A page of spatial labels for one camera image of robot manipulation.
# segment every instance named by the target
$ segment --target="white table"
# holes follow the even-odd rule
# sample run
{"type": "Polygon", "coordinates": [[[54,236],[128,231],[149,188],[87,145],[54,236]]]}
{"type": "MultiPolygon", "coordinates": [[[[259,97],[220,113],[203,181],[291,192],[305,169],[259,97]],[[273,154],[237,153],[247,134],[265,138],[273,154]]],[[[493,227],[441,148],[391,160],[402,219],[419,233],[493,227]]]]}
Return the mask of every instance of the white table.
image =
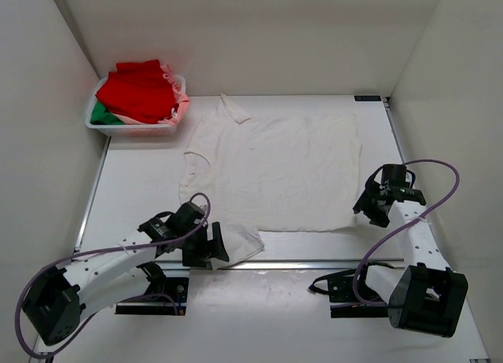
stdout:
{"type": "MultiPolygon", "coordinates": [[[[401,162],[384,106],[346,96],[234,97],[257,116],[354,113],[362,140],[360,184],[383,163],[401,162]]],[[[169,138],[112,139],[87,220],[82,250],[114,245],[154,214],[179,206],[183,151],[218,97],[194,97],[169,138]]],[[[266,249],[227,271],[190,274],[184,317],[101,311],[57,361],[110,362],[467,362],[486,358],[467,304],[452,339],[395,330],[387,319],[331,319],[311,281],[354,267],[386,230],[365,217],[343,233],[261,233],[266,249]]],[[[400,260],[390,241],[375,255],[400,260]]],[[[160,257],[179,268],[181,254],[160,257]]],[[[40,350],[47,350],[41,343],[40,350]]]]}

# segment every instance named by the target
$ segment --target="gray wall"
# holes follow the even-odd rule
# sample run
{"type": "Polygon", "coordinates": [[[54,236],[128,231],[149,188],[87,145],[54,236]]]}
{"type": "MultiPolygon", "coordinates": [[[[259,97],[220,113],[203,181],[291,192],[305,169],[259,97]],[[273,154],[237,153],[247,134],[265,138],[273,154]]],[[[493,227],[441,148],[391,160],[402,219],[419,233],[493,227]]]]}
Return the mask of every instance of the gray wall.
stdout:
{"type": "Polygon", "coordinates": [[[0,74],[0,361],[18,362],[15,302],[72,252],[103,138],[83,124],[97,76],[52,0],[0,0],[0,74]]]}
{"type": "Polygon", "coordinates": [[[389,95],[437,2],[66,0],[62,10],[100,75],[159,58],[198,96],[389,95]]]}
{"type": "MultiPolygon", "coordinates": [[[[503,361],[503,0],[441,0],[391,97],[409,158],[449,161],[461,172],[435,212],[443,251],[465,273],[469,300],[494,361],[503,361]]],[[[453,182],[417,166],[429,200],[453,182]]]]}

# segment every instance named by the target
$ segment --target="red cloth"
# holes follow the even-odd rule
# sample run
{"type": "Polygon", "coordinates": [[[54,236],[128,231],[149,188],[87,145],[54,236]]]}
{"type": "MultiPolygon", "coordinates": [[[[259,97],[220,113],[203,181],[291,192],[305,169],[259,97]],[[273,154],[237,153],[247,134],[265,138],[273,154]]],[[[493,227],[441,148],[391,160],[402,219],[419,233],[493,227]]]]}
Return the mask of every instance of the red cloth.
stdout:
{"type": "Polygon", "coordinates": [[[163,74],[158,60],[118,63],[117,72],[108,73],[96,98],[113,114],[156,124],[171,118],[171,109],[177,106],[173,87],[163,74]]]}

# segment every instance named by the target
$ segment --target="white cloth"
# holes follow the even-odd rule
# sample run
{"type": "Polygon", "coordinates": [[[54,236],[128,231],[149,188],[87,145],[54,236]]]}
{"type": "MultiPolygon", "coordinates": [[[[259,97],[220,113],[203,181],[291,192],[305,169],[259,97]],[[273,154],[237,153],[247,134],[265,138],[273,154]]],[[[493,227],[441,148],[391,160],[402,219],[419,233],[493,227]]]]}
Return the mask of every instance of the white cloth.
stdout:
{"type": "Polygon", "coordinates": [[[251,225],[232,224],[220,222],[223,244],[226,247],[229,261],[224,262],[216,258],[210,258],[213,270],[232,266],[238,262],[253,257],[264,248],[259,231],[251,225]]]}
{"type": "Polygon", "coordinates": [[[265,231],[351,226],[360,150],[353,115],[256,118],[222,95],[185,151],[180,199],[204,192],[215,220],[265,231]]]}

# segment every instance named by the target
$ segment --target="white basket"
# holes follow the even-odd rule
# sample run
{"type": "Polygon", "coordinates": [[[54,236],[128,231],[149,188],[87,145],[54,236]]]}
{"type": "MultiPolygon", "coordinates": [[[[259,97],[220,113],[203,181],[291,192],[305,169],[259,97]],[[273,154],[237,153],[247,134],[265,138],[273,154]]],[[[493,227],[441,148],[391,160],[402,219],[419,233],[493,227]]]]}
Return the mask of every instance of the white basket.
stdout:
{"type": "MultiPolygon", "coordinates": [[[[97,98],[96,92],[101,88],[103,84],[107,81],[107,78],[101,79],[96,88],[94,88],[93,94],[86,106],[86,126],[90,129],[95,129],[102,132],[109,137],[162,137],[166,135],[171,135],[176,131],[176,125],[93,125],[91,123],[91,115],[93,114],[94,106],[96,105],[97,98]]],[[[181,75],[174,75],[176,83],[182,86],[183,92],[185,92],[185,78],[181,75]]]]}

